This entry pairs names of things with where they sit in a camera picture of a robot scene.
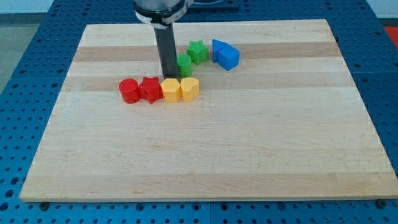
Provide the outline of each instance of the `green block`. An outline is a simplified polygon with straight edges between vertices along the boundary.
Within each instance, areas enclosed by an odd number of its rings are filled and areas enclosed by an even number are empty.
[[[203,45],[203,41],[190,41],[187,54],[191,57],[192,62],[200,65],[201,62],[208,60],[208,49]]]
[[[178,72],[181,78],[187,78],[192,74],[191,57],[186,54],[177,56]]]

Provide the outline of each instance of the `yellow hexagon block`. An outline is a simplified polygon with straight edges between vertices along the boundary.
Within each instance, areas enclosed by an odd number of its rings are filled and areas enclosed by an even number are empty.
[[[196,78],[183,78],[181,80],[182,99],[191,102],[194,97],[199,95],[199,80]]]
[[[166,78],[160,86],[166,102],[176,103],[181,98],[181,85],[176,78]]]

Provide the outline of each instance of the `blue pegboard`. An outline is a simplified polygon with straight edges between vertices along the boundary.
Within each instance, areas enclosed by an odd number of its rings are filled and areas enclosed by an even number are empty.
[[[240,0],[180,22],[327,19],[395,171],[398,52],[365,0]],[[0,223],[398,223],[398,201],[38,203],[18,199],[87,24],[137,23],[131,0],[54,0],[0,96]]]

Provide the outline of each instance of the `blue cube block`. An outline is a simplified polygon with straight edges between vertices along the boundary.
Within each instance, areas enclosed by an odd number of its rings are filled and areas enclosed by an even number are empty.
[[[224,47],[228,46],[227,43],[213,39],[213,63],[218,62],[218,52]]]
[[[218,63],[229,71],[239,64],[239,51],[228,45],[218,51]]]

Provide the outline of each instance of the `wood grain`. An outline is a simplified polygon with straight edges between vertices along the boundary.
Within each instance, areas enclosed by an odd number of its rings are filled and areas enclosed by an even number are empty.
[[[193,65],[201,94],[190,103],[127,105],[121,80],[160,74],[152,27],[87,26],[21,199],[398,197],[397,177],[325,20],[176,24],[178,51],[193,36],[209,49],[212,38],[234,44],[239,66]]]

